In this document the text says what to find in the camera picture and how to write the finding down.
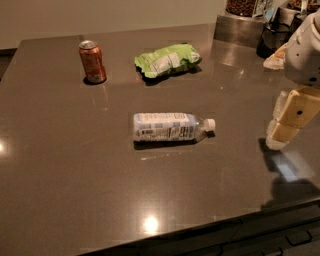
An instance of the white robot part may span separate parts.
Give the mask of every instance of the white robot part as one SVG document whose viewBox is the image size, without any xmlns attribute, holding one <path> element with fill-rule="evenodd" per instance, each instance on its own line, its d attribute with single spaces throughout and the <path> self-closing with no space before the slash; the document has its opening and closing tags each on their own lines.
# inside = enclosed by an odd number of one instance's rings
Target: white robot part
<svg viewBox="0 0 320 256">
<path fill-rule="evenodd" d="M 320 85 L 320 12 L 307 16 L 291 36 L 284 60 L 288 79 L 303 85 Z"/>
<path fill-rule="evenodd" d="M 286 77 L 302 85 L 281 92 L 266 144 L 280 150 L 320 111 L 320 10 L 310 14 L 291 36 L 284 54 Z"/>
</svg>

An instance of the red soda can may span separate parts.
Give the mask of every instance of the red soda can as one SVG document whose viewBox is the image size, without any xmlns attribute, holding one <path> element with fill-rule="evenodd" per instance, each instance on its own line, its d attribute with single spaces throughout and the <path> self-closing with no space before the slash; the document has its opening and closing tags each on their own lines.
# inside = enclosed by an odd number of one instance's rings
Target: red soda can
<svg viewBox="0 0 320 256">
<path fill-rule="evenodd" d="M 107 80 L 101 48 L 97 42 L 90 40 L 81 42 L 79 54 L 89 83 L 99 84 Z"/>
</svg>

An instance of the bottle cap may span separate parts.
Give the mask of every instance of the bottle cap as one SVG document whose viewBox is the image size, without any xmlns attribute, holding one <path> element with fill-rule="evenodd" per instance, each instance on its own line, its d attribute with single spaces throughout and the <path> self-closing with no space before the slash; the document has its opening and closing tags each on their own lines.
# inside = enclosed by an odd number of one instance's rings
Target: bottle cap
<svg viewBox="0 0 320 256">
<path fill-rule="evenodd" d="M 206 132 L 213 132 L 216 129 L 216 121 L 214 119 L 205 119 L 204 128 Z"/>
</svg>

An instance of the gray countertop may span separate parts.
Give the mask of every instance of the gray countertop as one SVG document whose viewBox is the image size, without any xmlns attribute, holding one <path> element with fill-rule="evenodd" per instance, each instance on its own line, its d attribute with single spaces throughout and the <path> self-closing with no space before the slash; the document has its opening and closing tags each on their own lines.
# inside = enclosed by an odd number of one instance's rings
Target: gray countertop
<svg viewBox="0 0 320 256">
<path fill-rule="evenodd" d="M 22 41 L 0 84 L 1 255 L 76 255 L 320 194 L 319 117 L 282 152 L 268 151 L 275 100 L 296 85 L 213 32 Z M 99 42 L 107 82 L 83 83 L 83 39 Z M 199 72 L 143 81 L 134 57 L 180 42 L 202 55 Z M 214 118 L 215 137 L 135 148 L 137 112 Z"/>
</svg>

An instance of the water bottle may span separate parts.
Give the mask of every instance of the water bottle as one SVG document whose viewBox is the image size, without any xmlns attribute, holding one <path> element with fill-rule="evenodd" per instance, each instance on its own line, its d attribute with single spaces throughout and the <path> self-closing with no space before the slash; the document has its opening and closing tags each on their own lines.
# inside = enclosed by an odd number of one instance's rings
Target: water bottle
<svg viewBox="0 0 320 256">
<path fill-rule="evenodd" d="M 133 139 L 136 142 L 194 141 L 213 133 L 214 119 L 187 113 L 137 113 L 133 116 Z"/>
</svg>

